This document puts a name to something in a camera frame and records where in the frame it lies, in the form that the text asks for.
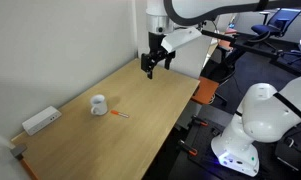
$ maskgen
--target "white power strip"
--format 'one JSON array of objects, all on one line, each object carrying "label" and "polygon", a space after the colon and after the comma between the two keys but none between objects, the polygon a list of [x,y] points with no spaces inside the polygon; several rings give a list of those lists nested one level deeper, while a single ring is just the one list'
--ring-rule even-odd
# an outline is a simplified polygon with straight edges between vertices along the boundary
[{"label": "white power strip", "polygon": [[39,112],[35,116],[22,123],[23,129],[30,135],[34,135],[48,124],[52,123],[61,116],[61,112],[50,106]]}]

